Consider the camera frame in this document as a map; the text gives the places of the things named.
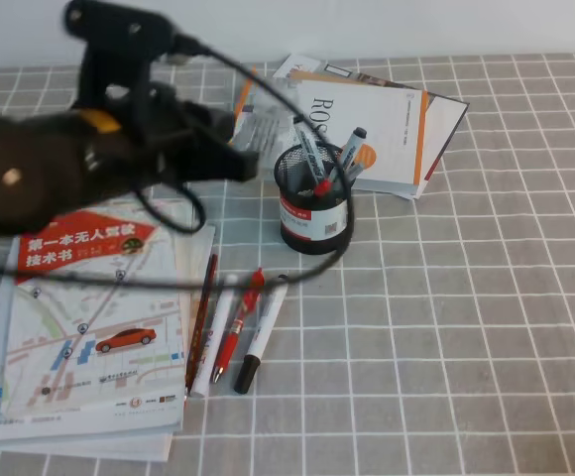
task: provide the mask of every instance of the paper stack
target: paper stack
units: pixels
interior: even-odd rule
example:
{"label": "paper stack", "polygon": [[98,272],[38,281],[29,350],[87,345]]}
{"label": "paper stack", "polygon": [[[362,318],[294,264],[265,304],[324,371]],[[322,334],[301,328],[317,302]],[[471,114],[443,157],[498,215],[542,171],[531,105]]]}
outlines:
{"label": "paper stack", "polygon": [[[354,161],[364,167],[354,189],[408,199],[422,195],[468,109],[457,99],[301,55],[291,55],[274,79],[331,144],[342,148],[356,127],[367,131]],[[253,103],[264,96],[257,94]],[[297,143],[292,129],[279,133],[264,154],[267,171]]]}
{"label": "paper stack", "polygon": [[[189,223],[186,205],[161,207]],[[212,235],[179,237],[134,205],[92,208],[15,242],[8,267],[194,279]],[[166,461],[182,426],[190,313],[189,295],[4,278],[0,449]]]}

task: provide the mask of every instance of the red marker cap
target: red marker cap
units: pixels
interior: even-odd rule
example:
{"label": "red marker cap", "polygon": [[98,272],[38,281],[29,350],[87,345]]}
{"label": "red marker cap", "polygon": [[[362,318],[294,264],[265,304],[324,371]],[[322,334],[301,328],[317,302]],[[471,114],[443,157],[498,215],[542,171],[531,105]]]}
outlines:
{"label": "red marker cap", "polygon": [[266,279],[264,278],[264,274],[259,268],[255,273],[252,275],[252,279],[250,280],[251,289],[246,291],[241,299],[243,302],[243,306],[246,309],[254,309],[257,303],[257,299],[259,298],[259,294],[261,291],[259,288],[266,283]]}
{"label": "red marker cap", "polygon": [[331,190],[331,181],[326,178],[314,188],[314,195],[321,197],[329,193],[329,190]]}

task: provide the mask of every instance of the gray tiled tablecloth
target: gray tiled tablecloth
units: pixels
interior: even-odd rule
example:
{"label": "gray tiled tablecloth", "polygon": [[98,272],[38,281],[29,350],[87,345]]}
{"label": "gray tiled tablecloth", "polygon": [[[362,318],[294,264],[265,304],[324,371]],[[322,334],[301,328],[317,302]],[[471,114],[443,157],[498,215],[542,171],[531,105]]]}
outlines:
{"label": "gray tiled tablecloth", "polygon": [[[168,464],[2,452],[0,475],[575,473],[575,55],[337,63],[471,102],[422,199],[356,193],[342,265],[290,290],[249,396],[231,371],[189,401]],[[239,87],[213,63],[156,76],[222,107]],[[0,70],[0,113],[63,109],[74,79]],[[273,184],[198,190],[221,272],[315,263]]]}

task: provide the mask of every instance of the black mesh pen holder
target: black mesh pen holder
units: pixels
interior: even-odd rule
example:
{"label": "black mesh pen holder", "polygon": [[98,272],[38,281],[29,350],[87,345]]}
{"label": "black mesh pen holder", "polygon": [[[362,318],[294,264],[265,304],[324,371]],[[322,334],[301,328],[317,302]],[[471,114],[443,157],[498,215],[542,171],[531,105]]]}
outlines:
{"label": "black mesh pen holder", "polygon": [[[342,150],[316,143],[329,175]],[[306,255],[334,251],[346,239],[347,202],[340,187],[332,187],[323,196],[315,196],[316,180],[300,145],[287,149],[275,164],[275,181],[280,191],[281,236],[293,250]]]}

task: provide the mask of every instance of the white marker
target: white marker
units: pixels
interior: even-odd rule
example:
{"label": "white marker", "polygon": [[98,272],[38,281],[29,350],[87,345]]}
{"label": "white marker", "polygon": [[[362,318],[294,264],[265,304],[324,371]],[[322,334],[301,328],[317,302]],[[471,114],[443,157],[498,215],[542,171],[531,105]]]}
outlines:
{"label": "white marker", "polygon": [[[338,159],[338,163],[345,172],[347,172],[352,162],[354,162],[354,159],[358,155],[358,151],[360,151],[360,148],[363,147],[363,144],[365,143],[365,139],[367,139],[367,131],[362,127],[354,129],[354,132],[347,141],[347,144],[345,144],[345,148],[343,149],[343,153],[340,155],[340,159]],[[337,176],[338,170],[334,169],[329,175],[329,181],[335,181]]]}
{"label": "white marker", "polygon": [[347,181],[351,183],[363,172],[364,169],[365,166],[363,166],[362,164],[354,164],[353,166],[351,166],[346,173]]}
{"label": "white marker", "polygon": [[[234,285],[235,283],[237,283],[236,275],[228,275],[226,277],[227,285]],[[215,316],[212,318],[208,337],[206,338],[206,343],[204,344],[204,348],[201,350],[197,377],[195,377],[195,381],[192,383],[192,389],[190,389],[190,395],[192,397],[205,397],[208,395],[210,374],[212,374],[212,368],[215,365],[217,351],[221,344],[221,338],[224,335],[224,329],[226,328],[226,322],[230,316],[230,309],[234,298],[235,292],[233,290],[224,290],[219,297],[217,308],[215,309]]]}
{"label": "white marker", "polygon": [[323,164],[323,159],[320,157],[318,152],[318,146],[316,142],[312,140],[309,135],[309,131],[305,128],[303,120],[299,117],[294,117],[294,129],[298,140],[300,141],[300,146],[303,148],[305,155],[307,156],[307,164],[311,170],[311,174],[314,176],[316,183],[321,183],[327,179],[327,174],[325,173],[325,165]]}
{"label": "white marker", "polygon": [[[351,166],[349,170],[345,172],[347,183],[351,185],[351,182],[357,179],[364,169],[365,166],[363,166],[362,164],[354,164],[353,166]],[[334,182],[334,190],[336,191],[342,190],[342,185],[340,184],[340,181]]]}
{"label": "white marker", "polygon": [[[287,276],[280,275],[279,278],[284,280]],[[247,394],[248,389],[250,389],[250,385],[255,378],[255,373],[261,365],[261,357],[264,355],[268,339],[270,339],[270,334],[275,326],[287,292],[288,285],[282,285],[276,288],[269,297],[268,304],[264,309],[261,319],[259,319],[257,331],[252,339],[248,353],[246,357],[244,357],[244,363],[241,366],[237,382],[235,383],[234,390],[238,394]]]}

